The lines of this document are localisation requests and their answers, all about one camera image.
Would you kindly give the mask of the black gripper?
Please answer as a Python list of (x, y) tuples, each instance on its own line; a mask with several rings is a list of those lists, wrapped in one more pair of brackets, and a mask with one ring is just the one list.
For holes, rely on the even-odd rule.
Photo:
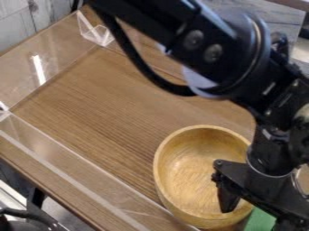
[(267, 176), (247, 163), (213, 160), (211, 181), (216, 185), (221, 213), (243, 199), (275, 218), (271, 231), (309, 231), (309, 200), (291, 176)]

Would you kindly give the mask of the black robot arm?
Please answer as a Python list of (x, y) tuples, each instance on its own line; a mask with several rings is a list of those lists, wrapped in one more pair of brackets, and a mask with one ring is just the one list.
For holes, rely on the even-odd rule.
[[(288, 41), (245, 12), (216, 13), (197, 0), (88, 0), (129, 61), (163, 90), (225, 99), (255, 120), (244, 162), (216, 160), (211, 180), (221, 211), (248, 201), (275, 217), (274, 231), (309, 231), (309, 192), (295, 177), (309, 165), (309, 77), (290, 62)], [(197, 73), (167, 82), (144, 63), (126, 23)]]

